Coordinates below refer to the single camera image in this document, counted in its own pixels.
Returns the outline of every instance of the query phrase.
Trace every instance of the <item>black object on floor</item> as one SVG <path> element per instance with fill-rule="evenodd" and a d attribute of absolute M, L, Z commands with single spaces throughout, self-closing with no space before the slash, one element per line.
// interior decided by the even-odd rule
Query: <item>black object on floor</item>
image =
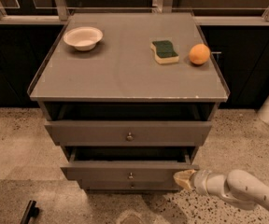
<path fill-rule="evenodd" d="M 35 207 L 36 201 L 30 200 L 28 206 L 25 209 L 21 224 L 29 223 L 31 217 L 36 218 L 39 214 L 39 208 Z"/>

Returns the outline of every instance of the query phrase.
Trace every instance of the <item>cabinet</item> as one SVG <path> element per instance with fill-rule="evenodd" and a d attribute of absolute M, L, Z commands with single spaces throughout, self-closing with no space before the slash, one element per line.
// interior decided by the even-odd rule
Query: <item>cabinet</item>
<path fill-rule="evenodd" d="M 269 27 L 204 26 L 231 94 L 220 107 L 260 108 L 269 95 Z"/>
<path fill-rule="evenodd" d="M 75 14 L 66 31 L 104 33 L 89 52 L 61 39 L 30 97 L 67 158 L 62 170 L 89 190 L 177 190 L 173 174 L 193 158 L 228 97 L 217 66 L 188 61 L 202 42 L 191 14 Z M 159 65 L 152 40 L 169 39 L 179 63 Z"/>
<path fill-rule="evenodd" d="M 0 25 L 0 106 L 35 106 L 27 88 L 63 26 Z"/>

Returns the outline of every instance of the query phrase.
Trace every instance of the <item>floor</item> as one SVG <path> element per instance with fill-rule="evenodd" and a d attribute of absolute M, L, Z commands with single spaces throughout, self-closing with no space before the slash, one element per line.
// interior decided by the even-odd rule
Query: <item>floor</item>
<path fill-rule="evenodd" d="M 31 199 L 40 213 L 30 223 L 269 223 L 259 206 L 244 211 L 186 190 L 87 194 L 65 179 L 65 162 L 39 109 L 0 108 L 0 223 L 20 223 Z M 224 174 L 243 169 L 269 186 L 269 124 L 254 110 L 218 110 L 194 163 Z"/>

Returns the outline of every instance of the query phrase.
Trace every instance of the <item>drawer front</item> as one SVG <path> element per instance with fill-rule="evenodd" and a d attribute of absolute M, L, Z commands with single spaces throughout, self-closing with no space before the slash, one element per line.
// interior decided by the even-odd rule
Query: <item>drawer front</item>
<path fill-rule="evenodd" d="M 46 129 L 53 141 L 65 146 L 201 146 L 210 128 L 210 121 L 52 121 L 46 123 Z"/>
<path fill-rule="evenodd" d="M 186 164 L 144 166 L 134 163 L 69 163 L 62 167 L 68 180 L 86 190 L 180 190 L 173 175 L 192 167 Z"/>

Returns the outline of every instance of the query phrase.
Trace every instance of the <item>gray tabletop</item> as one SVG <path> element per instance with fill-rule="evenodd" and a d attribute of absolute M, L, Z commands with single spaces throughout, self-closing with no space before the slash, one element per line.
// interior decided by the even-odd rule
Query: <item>gray tabletop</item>
<path fill-rule="evenodd" d="M 189 13 L 75 14 L 66 31 L 92 26 L 104 37 L 87 52 L 63 38 L 31 93 L 36 101 L 223 102 L 227 92 L 211 61 L 189 62 L 203 43 Z M 172 41 L 179 62 L 157 64 L 150 43 Z"/>

